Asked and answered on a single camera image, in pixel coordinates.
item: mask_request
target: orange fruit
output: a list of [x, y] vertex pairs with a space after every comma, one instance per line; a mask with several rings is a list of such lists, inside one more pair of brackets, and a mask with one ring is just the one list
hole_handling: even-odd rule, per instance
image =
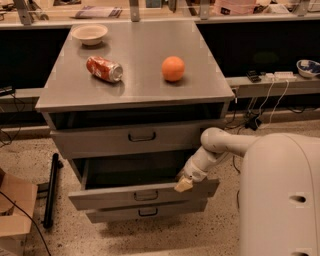
[[177, 56], [170, 56], [162, 62], [162, 75], [169, 82], [180, 80], [184, 73], [184, 61]]

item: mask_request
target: gray table surface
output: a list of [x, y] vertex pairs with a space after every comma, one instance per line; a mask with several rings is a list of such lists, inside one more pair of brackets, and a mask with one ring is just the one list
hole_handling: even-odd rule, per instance
[[[103, 23], [103, 42], [88, 47], [71, 33], [36, 105], [40, 112], [103, 110], [166, 104], [228, 102], [233, 93], [193, 21]], [[98, 55], [123, 66], [122, 81], [111, 84], [86, 69]], [[185, 62], [183, 78], [168, 83], [163, 60]]]

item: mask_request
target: bowl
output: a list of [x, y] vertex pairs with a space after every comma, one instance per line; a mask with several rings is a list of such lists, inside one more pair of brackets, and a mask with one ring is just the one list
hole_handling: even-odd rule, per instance
[[306, 78], [312, 78], [320, 74], [320, 63], [313, 60], [299, 60], [297, 68], [299, 74]]
[[84, 45], [97, 45], [102, 37], [108, 33], [108, 28], [100, 24], [85, 24], [72, 29], [71, 35], [79, 39]]

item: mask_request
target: speckled floor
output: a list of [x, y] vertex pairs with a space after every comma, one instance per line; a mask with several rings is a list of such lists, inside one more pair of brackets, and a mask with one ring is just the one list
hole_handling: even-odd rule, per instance
[[[263, 118], [268, 123], [268, 116]], [[279, 114], [264, 126], [256, 132], [242, 129], [240, 133], [290, 132], [320, 137], [320, 113]], [[37, 134], [0, 149], [2, 169], [35, 184], [48, 181], [52, 154], [58, 152], [50, 138]], [[45, 200], [37, 200], [34, 210], [34, 219], [51, 255], [238, 255], [239, 174], [232, 160], [210, 172], [210, 177], [218, 177], [221, 184], [203, 213], [102, 224], [91, 224], [84, 212], [76, 211], [69, 201], [68, 193], [79, 190], [80, 184], [68, 162], [61, 160], [64, 168], [58, 176], [54, 225], [50, 231], [41, 225]], [[241, 159], [236, 158], [235, 164], [239, 167]], [[27, 236], [25, 255], [47, 255], [35, 227]]]

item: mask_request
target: red soda can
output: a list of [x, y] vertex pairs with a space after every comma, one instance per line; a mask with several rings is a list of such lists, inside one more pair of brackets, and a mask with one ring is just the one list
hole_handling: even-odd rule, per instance
[[116, 83], [122, 78], [123, 69], [121, 65], [100, 56], [90, 56], [86, 65], [91, 74], [107, 82]]

